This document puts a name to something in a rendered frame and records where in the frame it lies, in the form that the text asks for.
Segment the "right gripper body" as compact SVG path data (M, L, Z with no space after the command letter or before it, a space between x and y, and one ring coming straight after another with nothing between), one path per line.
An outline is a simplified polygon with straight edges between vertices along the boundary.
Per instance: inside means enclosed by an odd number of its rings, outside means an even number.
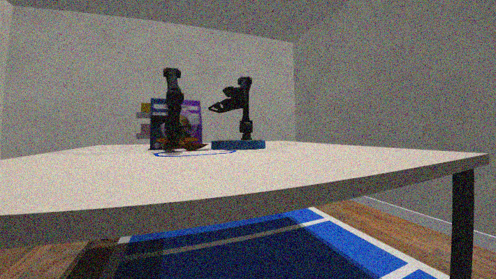
M176 115L175 115L176 116ZM180 126L180 116L176 116L176 126L165 126L166 131L181 131L184 126ZM173 130L176 129L176 130Z

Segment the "purple dry dog food bag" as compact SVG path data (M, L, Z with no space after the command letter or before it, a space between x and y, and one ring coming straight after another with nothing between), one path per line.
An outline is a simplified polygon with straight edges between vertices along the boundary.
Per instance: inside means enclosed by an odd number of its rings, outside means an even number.
M165 134L165 123L154 128L152 115L168 115L166 99L151 98L150 102L150 150L166 150L179 148L163 148L163 143L169 143ZM178 143L202 143L202 118L199 100L186 100L180 104L180 126L183 134Z

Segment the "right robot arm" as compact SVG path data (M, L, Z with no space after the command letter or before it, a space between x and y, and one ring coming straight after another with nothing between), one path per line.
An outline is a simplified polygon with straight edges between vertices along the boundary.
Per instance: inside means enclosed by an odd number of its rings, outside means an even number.
M177 84L177 78L181 77L181 71L174 68L163 69L163 76L166 77L168 92L166 92L166 103L171 102L169 105L168 114L166 115L152 115L152 125L154 128L165 123L165 126L176 126L176 116L180 115L182 101L184 101L184 93ZM171 116L176 115L176 116Z

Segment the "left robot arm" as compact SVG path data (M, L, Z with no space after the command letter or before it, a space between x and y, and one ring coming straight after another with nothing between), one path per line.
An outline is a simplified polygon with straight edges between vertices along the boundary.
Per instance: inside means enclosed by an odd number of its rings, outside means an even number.
M241 79L246 78L246 79ZM249 119L249 89L252 84L252 78L240 77L238 78L238 85L240 87L225 87L222 91L229 98L231 97L231 105L237 104L237 109L243 108L242 120L240 120L240 133L241 140L252 140L251 134L253 132L252 120ZM250 122L250 123L244 123Z

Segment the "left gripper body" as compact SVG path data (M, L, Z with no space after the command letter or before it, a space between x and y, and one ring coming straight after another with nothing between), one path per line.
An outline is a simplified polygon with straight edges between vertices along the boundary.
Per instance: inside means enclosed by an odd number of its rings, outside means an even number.
M227 101L228 101L228 109L229 109L229 111L230 111L230 110L235 110L235 109L237 109L237 108L238 108L238 107L236 106L237 104L233 104L233 105L231 105L231 100L230 100L230 99L227 99ZM227 111L221 110L221 113L225 113L225 112L227 112Z

